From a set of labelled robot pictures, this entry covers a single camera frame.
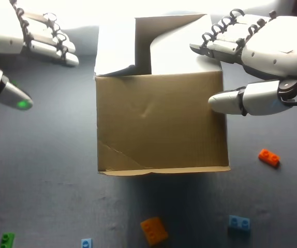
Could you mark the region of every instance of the open cardboard box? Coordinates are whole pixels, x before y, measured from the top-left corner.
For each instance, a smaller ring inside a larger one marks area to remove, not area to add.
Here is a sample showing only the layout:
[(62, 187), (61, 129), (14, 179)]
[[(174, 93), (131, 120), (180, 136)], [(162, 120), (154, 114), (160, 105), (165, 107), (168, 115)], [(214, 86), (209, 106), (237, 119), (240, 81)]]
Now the open cardboard box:
[(100, 26), (96, 59), (98, 170), (106, 175), (228, 171), (226, 120), (210, 96), (219, 62), (195, 54), (205, 14)]

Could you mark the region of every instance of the light blue toy brick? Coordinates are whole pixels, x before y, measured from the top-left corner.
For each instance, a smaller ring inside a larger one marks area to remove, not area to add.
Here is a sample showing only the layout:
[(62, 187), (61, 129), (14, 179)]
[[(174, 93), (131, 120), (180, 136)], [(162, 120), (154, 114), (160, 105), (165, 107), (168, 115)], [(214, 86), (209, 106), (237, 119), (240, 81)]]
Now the light blue toy brick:
[(81, 240), (81, 248), (93, 248), (92, 239), (82, 239)]
[(229, 227), (243, 230), (243, 231), (250, 231), (251, 230), (250, 219), (239, 217), (236, 215), (230, 215)]

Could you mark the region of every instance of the dark gray surface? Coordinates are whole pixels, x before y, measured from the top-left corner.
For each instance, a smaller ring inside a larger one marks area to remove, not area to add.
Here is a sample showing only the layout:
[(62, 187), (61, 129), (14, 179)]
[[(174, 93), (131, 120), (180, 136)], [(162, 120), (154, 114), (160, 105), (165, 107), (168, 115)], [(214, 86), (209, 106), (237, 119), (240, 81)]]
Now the dark gray surface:
[[(93, 57), (78, 68), (18, 58), (5, 72), (35, 106), (0, 105), (0, 237), (18, 248), (148, 247), (139, 223), (160, 216), (170, 247), (297, 247), (297, 107), (266, 117), (228, 116), (232, 170), (109, 177), (97, 174)], [(256, 78), (223, 64), (226, 89)], [(281, 156), (279, 170), (257, 155)], [(249, 239), (227, 236), (229, 214), (251, 219)]]

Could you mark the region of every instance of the robotic hand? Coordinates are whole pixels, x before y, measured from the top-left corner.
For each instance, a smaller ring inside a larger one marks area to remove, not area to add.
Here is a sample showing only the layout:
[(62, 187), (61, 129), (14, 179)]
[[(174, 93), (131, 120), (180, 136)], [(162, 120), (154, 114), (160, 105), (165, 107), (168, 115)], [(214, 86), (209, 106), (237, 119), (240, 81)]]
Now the robotic hand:
[(198, 54), (240, 64), (247, 73), (265, 80), (210, 97), (214, 111), (271, 115), (297, 106), (297, 17), (277, 17), (275, 11), (269, 15), (233, 9), (212, 26), (213, 34), (202, 35), (203, 44), (190, 44)]
[[(0, 53), (30, 53), (68, 66), (77, 66), (75, 46), (56, 24), (51, 13), (32, 13), (18, 6), (16, 0), (0, 0)], [(33, 101), (13, 85), (0, 70), (0, 103), (28, 110)]]

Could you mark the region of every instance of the red-orange toy brick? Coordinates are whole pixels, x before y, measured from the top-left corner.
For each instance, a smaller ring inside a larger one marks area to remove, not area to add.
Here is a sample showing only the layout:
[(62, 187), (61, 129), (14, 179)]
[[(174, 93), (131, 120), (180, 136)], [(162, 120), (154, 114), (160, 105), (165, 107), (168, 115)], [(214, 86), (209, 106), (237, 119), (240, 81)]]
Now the red-orange toy brick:
[(140, 225), (145, 233), (148, 243), (151, 246), (168, 238), (168, 233), (158, 217), (143, 221)]
[(260, 160), (266, 162), (267, 164), (273, 167), (277, 167), (279, 164), (280, 157), (272, 153), (271, 151), (268, 151), (267, 149), (262, 149), (258, 157)]

